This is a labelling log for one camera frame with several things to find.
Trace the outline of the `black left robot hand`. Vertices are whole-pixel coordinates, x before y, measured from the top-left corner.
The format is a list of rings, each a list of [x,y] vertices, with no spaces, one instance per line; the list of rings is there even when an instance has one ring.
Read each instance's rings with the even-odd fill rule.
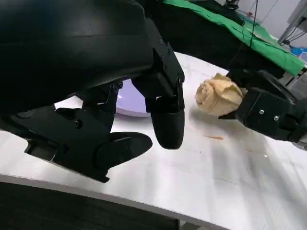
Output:
[[[185,76],[138,2],[1,1],[0,128],[25,139],[27,154],[105,183],[148,151],[147,135],[111,130],[126,79],[160,146],[180,148]]]

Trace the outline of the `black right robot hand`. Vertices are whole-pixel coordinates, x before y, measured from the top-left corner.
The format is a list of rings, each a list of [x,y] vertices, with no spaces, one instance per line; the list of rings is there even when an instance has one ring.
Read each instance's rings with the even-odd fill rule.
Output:
[[[231,69],[227,73],[247,90],[239,107],[219,119],[236,119],[245,127],[274,140],[307,149],[307,100],[298,99],[265,70]]]

